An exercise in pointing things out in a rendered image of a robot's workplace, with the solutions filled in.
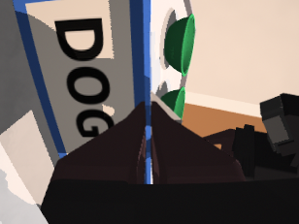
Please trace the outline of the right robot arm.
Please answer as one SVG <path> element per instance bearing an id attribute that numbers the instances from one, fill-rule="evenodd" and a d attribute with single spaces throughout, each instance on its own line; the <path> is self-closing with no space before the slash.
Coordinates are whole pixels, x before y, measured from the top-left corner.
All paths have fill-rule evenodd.
<path id="1" fill-rule="evenodd" d="M 254 131 L 254 180 L 299 177 L 299 96 L 282 93 L 259 107 L 267 133 Z"/>

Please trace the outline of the grey scoop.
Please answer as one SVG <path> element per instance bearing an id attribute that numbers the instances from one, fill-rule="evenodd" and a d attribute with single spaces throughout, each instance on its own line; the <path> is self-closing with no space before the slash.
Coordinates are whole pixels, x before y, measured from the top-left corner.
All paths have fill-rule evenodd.
<path id="1" fill-rule="evenodd" d="M 166 111 L 170 117 L 172 117 L 174 120 L 179 122 L 180 124 L 183 123 L 183 121 L 164 103 L 162 102 L 153 92 L 151 92 L 151 100 L 157 102 L 161 108 Z"/>

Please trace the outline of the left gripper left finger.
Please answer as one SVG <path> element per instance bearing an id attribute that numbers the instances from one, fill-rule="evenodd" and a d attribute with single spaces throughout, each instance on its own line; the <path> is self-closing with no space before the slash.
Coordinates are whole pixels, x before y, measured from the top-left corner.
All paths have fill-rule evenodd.
<path id="1" fill-rule="evenodd" d="M 60 158 L 50 183 L 67 178 L 144 184 L 146 153 L 146 106 L 142 101 L 122 121 Z"/>

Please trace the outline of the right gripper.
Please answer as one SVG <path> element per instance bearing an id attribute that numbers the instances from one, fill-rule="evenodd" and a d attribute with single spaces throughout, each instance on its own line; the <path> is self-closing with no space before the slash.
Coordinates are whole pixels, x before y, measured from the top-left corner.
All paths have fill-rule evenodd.
<path id="1" fill-rule="evenodd" d="M 235 138 L 235 139 L 234 139 Z M 211 144 L 221 144 L 221 149 L 236 158 L 241 165 L 246 181 L 254 180 L 254 126 L 245 124 L 203 137 Z"/>

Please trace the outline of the dark grey table edge lip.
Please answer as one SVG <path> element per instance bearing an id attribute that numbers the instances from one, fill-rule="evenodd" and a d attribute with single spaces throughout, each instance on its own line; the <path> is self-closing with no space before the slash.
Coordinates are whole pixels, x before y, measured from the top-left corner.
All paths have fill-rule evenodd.
<path id="1" fill-rule="evenodd" d="M 191 0 L 183 0 L 183 2 L 184 2 L 184 6 L 185 6 L 185 9 L 186 9 L 187 16 L 190 16 L 190 14 L 194 14 Z M 192 9 L 192 11 L 191 11 L 191 9 Z M 197 30 L 197 28 L 196 28 L 196 23 L 195 23 L 195 35 L 196 35 L 196 30 Z M 188 76 L 188 72 L 187 72 L 185 77 L 183 77 L 183 75 L 182 75 L 180 89 L 182 87 L 184 87 L 184 89 L 185 89 L 187 76 Z"/>

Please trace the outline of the green bowl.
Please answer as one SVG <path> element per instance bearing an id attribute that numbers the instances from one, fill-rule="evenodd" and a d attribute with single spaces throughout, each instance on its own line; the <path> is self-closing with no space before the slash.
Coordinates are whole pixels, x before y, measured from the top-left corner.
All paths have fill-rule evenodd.
<path id="1" fill-rule="evenodd" d="M 160 98 L 160 100 L 164 102 L 180 119 L 183 119 L 185 101 L 184 87 L 167 92 Z"/>
<path id="2" fill-rule="evenodd" d="M 187 28 L 187 29 L 186 29 Z M 175 21 L 168 28 L 164 54 L 167 62 L 176 71 L 186 76 L 189 69 L 195 37 L 194 14 Z"/>

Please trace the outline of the blue dog food box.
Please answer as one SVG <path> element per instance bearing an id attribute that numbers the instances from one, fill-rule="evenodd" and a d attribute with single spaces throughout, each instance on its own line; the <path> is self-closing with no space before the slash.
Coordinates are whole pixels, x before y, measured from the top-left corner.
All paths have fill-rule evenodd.
<path id="1" fill-rule="evenodd" d="M 116 125 L 145 101 L 145 184 L 151 184 L 151 0 L 13 0 L 13 4 L 59 158 Z"/>

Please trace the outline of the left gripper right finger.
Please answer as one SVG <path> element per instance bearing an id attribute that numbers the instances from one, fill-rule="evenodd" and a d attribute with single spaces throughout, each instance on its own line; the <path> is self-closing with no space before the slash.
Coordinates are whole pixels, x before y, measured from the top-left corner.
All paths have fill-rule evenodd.
<path id="1" fill-rule="evenodd" d="M 150 126 L 152 184 L 246 181 L 237 159 L 181 125 L 155 101 Z"/>

